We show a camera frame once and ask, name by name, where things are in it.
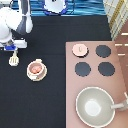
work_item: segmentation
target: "blue wall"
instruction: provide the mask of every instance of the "blue wall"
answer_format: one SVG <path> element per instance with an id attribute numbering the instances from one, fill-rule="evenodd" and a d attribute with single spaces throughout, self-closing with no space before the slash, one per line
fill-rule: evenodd
<path id="1" fill-rule="evenodd" d="M 45 16 L 42 11 L 44 0 L 30 0 L 32 16 Z M 18 9 L 17 0 L 14 0 L 13 9 Z M 103 0 L 75 0 L 74 13 L 70 14 L 73 9 L 72 0 L 68 0 L 68 11 L 66 15 L 106 15 L 103 6 Z"/>

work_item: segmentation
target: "pink stove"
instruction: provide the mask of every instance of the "pink stove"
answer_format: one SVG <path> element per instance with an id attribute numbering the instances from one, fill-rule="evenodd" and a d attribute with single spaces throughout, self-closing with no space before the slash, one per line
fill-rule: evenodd
<path id="1" fill-rule="evenodd" d="M 66 43 L 66 128 L 90 128 L 80 120 L 75 106 L 77 95 L 86 87 L 104 89 L 115 104 L 126 99 L 114 41 Z M 116 110 L 113 121 L 105 128 L 128 128 L 128 110 Z"/>

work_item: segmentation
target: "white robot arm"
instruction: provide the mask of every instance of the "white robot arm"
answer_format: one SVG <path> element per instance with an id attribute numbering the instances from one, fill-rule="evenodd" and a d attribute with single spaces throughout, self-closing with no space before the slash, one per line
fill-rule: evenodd
<path id="1" fill-rule="evenodd" d="M 14 43 L 11 29 L 25 35 L 30 33 L 33 28 L 30 0 L 18 0 L 18 5 L 19 11 L 9 7 L 0 9 L 0 43 L 4 46 L 9 42 Z"/>
<path id="2" fill-rule="evenodd" d="M 5 51 L 14 51 L 9 59 L 11 66 L 17 66 L 19 58 L 17 57 L 18 48 L 26 48 L 27 42 L 24 39 L 15 40 L 11 29 L 21 35 L 30 33 L 33 24 L 31 20 L 30 0 L 18 0 L 19 11 L 9 7 L 0 9 L 0 47 Z"/>

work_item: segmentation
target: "white bowl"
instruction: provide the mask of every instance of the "white bowl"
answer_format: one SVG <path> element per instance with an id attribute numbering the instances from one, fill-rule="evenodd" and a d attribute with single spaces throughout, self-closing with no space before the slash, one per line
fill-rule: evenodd
<path id="1" fill-rule="evenodd" d="M 83 89 L 76 98 L 76 111 L 80 119 L 91 127 L 105 127 L 115 116 L 112 97 L 98 87 Z"/>

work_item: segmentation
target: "black burner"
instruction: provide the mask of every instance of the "black burner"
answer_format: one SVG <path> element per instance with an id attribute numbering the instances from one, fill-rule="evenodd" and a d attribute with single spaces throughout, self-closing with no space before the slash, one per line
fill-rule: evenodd
<path id="1" fill-rule="evenodd" d="M 112 76 L 115 72 L 114 66 L 109 62 L 100 63 L 98 70 L 103 76 Z"/>
<path id="2" fill-rule="evenodd" d="M 96 54 L 102 58 L 106 58 L 111 55 L 111 49 L 106 45 L 99 45 L 96 48 Z"/>
<path id="3" fill-rule="evenodd" d="M 82 76 L 82 77 L 87 76 L 89 75 L 90 71 L 91 71 L 91 68 L 89 64 L 87 64 L 86 62 L 79 62 L 75 66 L 75 72 L 79 76 Z"/>

